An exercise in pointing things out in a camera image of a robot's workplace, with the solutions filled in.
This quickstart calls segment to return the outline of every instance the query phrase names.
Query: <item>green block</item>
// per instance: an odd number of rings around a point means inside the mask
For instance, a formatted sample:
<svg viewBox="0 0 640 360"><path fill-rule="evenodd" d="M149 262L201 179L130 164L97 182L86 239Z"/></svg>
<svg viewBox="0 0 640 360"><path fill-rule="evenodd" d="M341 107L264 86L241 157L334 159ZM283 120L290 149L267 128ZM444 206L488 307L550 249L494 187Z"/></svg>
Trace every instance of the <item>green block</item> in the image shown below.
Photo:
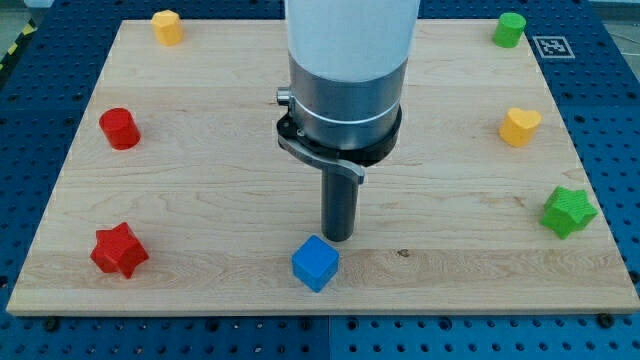
<svg viewBox="0 0 640 360"><path fill-rule="evenodd" d="M589 203L585 190L571 191L560 186L549 196L544 210L540 223L555 231L561 239L574 231L584 230L598 214Z"/></svg>
<svg viewBox="0 0 640 360"><path fill-rule="evenodd" d="M520 14L509 12L500 15L493 42L503 48L516 47L526 25L527 20Z"/></svg>

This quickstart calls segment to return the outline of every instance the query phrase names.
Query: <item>yellow hexagon block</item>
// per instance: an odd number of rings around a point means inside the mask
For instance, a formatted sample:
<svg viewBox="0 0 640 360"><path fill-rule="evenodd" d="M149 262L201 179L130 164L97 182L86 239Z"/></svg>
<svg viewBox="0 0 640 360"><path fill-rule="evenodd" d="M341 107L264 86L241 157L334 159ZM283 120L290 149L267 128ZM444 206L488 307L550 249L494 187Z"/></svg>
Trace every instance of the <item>yellow hexagon block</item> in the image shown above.
<svg viewBox="0 0 640 360"><path fill-rule="evenodd" d="M511 108L500 126L500 137L507 144L515 147L527 145L542 121L542 115L534 110L525 111Z"/></svg>
<svg viewBox="0 0 640 360"><path fill-rule="evenodd" d="M180 24L180 15L173 11L165 10L153 14L151 25L160 44L171 46L182 41L184 32Z"/></svg>

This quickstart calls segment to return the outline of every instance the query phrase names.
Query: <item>blue cube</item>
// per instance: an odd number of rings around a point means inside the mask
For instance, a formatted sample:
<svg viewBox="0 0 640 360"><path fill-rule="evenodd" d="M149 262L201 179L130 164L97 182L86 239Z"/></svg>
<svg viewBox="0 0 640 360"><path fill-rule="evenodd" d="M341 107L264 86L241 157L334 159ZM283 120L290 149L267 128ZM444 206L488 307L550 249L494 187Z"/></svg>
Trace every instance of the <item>blue cube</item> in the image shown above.
<svg viewBox="0 0 640 360"><path fill-rule="evenodd" d="M291 257L293 275L311 290L320 292L338 272L339 257L336 249L312 235Z"/></svg>

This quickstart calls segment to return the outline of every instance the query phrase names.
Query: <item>green star block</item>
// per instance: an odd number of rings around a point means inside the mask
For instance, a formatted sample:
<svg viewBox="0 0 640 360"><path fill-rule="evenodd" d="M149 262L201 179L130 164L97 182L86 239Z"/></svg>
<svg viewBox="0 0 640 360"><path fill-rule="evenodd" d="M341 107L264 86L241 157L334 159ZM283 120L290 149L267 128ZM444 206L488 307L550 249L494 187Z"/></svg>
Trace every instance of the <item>green star block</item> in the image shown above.
<svg viewBox="0 0 640 360"><path fill-rule="evenodd" d="M574 231L584 230L598 210L589 203L584 190L571 191L556 187L544 204L544 216L540 223L566 239Z"/></svg>

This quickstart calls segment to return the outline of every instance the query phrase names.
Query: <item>perforated panel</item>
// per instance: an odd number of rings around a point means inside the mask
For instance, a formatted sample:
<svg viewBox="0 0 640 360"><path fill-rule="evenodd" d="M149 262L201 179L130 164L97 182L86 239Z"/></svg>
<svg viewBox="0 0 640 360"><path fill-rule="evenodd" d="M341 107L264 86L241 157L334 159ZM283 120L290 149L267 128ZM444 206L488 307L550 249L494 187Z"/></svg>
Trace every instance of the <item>perforated panel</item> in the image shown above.
<svg viewBox="0 0 640 360"><path fill-rule="evenodd" d="M275 19L284 15L281 1L267 0L56 1L0 92L3 309L120 21L148 19L165 8L184 18ZM534 51L637 281L640 85L586 1L432 0L423 1L421 14L428 18L496 18L505 11L517 11L527 18L531 42L533 36L563 36L575 55L575 59L543 59ZM336 317L55 321L16 319L2 311L0 359L640 356L637 314L614 317L613 323L608 317L599 320Z"/></svg>

